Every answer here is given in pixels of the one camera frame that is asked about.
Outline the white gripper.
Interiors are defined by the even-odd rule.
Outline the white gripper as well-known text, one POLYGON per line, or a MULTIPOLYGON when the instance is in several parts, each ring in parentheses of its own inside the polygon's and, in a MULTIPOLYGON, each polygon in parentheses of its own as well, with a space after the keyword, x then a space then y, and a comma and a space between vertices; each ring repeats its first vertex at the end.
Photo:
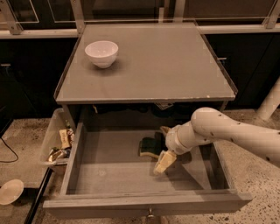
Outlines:
POLYGON ((165 136, 165 145, 168 151, 161 151, 153 170, 155 175, 164 173, 176 161, 177 155, 185 154, 191 150, 190 147, 185 147, 179 140, 179 130, 181 128, 182 125, 177 125, 173 128, 160 127, 162 134, 165 136))

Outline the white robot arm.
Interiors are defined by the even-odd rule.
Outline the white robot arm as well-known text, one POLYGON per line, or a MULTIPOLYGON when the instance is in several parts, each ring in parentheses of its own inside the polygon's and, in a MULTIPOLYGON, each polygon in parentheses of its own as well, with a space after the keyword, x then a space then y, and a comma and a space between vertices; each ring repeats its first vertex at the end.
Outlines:
POLYGON ((173 128, 161 127, 167 151, 162 150, 154 167, 163 173, 177 159, 196 146, 227 140, 280 167, 280 131, 238 122, 214 108, 196 109, 191 120, 173 128))

